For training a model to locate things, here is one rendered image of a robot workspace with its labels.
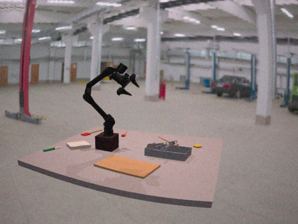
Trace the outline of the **beige flat board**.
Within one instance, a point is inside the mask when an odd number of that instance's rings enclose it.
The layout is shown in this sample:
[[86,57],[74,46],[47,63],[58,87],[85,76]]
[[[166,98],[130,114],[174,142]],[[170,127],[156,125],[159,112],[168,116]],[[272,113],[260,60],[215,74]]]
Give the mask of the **beige flat board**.
[[78,141],[78,142],[71,142],[66,143],[66,146],[70,148],[71,150],[76,149],[83,149],[83,148],[91,148],[91,145],[86,141]]

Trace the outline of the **light brown wooden board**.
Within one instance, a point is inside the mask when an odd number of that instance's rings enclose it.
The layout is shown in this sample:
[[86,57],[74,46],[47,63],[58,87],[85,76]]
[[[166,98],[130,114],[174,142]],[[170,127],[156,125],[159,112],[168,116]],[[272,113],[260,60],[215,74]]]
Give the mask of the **light brown wooden board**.
[[94,163],[95,167],[144,179],[161,165],[112,155]]

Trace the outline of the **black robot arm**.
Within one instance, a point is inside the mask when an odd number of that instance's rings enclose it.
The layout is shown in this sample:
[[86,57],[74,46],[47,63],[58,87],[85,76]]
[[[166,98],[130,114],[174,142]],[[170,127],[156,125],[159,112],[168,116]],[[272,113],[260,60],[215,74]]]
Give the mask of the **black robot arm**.
[[[93,100],[91,96],[91,87],[95,85],[97,82],[102,80],[103,78],[109,76],[109,80],[113,79],[115,81],[118,80],[120,77],[120,74],[123,74],[126,71],[127,67],[120,63],[117,68],[112,68],[112,67],[107,67],[101,74],[96,76],[93,80],[91,80],[89,83],[87,83],[86,89],[85,89],[85,94],[83,95],[83,98],[86,102],[88,102],[91,106],[93,106],[96,111],[103,117],[105,122],[103,123],[103,129],[104,129],[104,135],[106,137],[111,137],[113,136],[113,126],[115,124],[114,118],[109,114],[107,115]],[[114,73],[115,72],[115,73]],[[119,74],[119,73],[120,74]],[[121,84],[125,84],[126,81],[129,79],[129,74],[125,73],[124,76],[122,76],[121,79],[119,79]]]

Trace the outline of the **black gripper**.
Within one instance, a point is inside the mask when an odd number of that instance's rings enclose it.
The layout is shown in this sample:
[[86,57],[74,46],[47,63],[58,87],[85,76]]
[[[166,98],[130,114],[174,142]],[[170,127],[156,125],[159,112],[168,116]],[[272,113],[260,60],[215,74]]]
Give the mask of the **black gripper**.
[[126,95],[130,95],[132,96],[129,92],[127,92],[124,88],[132,81],[132,84],[134,84],[135,86],[139,87],[138,84],[135,81],[135,76],[136,74],[132,74],[129,78],[129,80],[126,81],[126,83],[123,85],[120,83],[119,79],[121,79],[122,77],[120,76],[117,80],[117,83],[120,84],[122,87],[119,87],[119,89],[117,90],[117,95],[120,94],[126,94]]

